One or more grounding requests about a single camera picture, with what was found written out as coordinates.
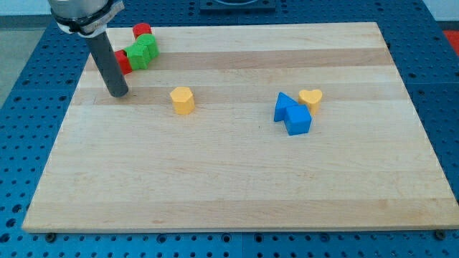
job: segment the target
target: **blue block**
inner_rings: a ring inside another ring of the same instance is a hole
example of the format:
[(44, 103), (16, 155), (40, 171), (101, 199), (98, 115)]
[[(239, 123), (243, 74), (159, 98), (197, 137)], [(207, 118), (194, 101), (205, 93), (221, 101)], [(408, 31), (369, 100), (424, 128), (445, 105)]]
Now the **blue block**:
[(306, 105), (296, 105), (285, 109), (285, 127), (288, 135), (299, 135), (309, 132), (313, 118)]
[(276, 102), (274, 109), (274, 122), (284, 120), (285, 109), (295, 105), (298, 105), (298, 102), (296, 102), (293, 98), (288, 97), (285, 93), (279, 92), (278, 101)]

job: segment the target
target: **wooden cutting board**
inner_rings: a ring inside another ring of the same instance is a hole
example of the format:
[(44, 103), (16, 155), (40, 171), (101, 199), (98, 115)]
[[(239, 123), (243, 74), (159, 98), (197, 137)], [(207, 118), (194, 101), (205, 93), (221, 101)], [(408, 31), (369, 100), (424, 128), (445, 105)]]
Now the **wooden cutting board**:
[[(115, 49), (130, 29), (110, 29)], [(92, 58), (30, 232), (449, 229), (459, 207), (375, 23), (154, 29), (161, 56), (110, 97)], [(174, 113), (169, 93), (194, 92)], [(321, 89), (311, 131), (280, 91)]]

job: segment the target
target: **green block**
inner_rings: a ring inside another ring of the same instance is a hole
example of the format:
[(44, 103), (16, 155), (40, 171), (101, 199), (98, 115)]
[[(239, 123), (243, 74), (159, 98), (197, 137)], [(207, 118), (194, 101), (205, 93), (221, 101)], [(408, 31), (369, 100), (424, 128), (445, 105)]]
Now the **green block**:
[(156, 43), (155, 36), (152, 34), (143, 34), (137, 38), (137, 44), (146, 46), (151, 59), (159, 56), (159, 49)]
[(148, 68), (151, 58), (146, 46), (134, 43), (132, 46), (126, 47), (124, 51), (126, 51), (132, 70)]

